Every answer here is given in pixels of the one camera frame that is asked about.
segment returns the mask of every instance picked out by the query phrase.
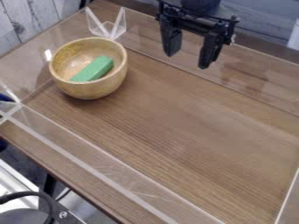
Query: black cable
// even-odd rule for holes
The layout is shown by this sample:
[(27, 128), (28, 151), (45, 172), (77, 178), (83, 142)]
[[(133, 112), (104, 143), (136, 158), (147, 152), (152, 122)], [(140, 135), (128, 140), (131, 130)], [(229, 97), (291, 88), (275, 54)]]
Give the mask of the black cable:
[(60, 201), (71, 192), (71, 189), (56, 199), (56, 201)]
[(48, 215), (48, 218), (47, 218), (44, 224), (51, 224), (52, 223), (53, 204), (52, 204), (52, 198), (47, 194), (40, 193), (40, 192), (15, 192), (15, 193), (7, 194), (0, 197), (0, 205), (3, 205), (4, 203), (7, 203), (11, 200), (17, 200), (27, 196), (37, 196), (45, 200), (48, 207), (49, 207), (49, 215)]

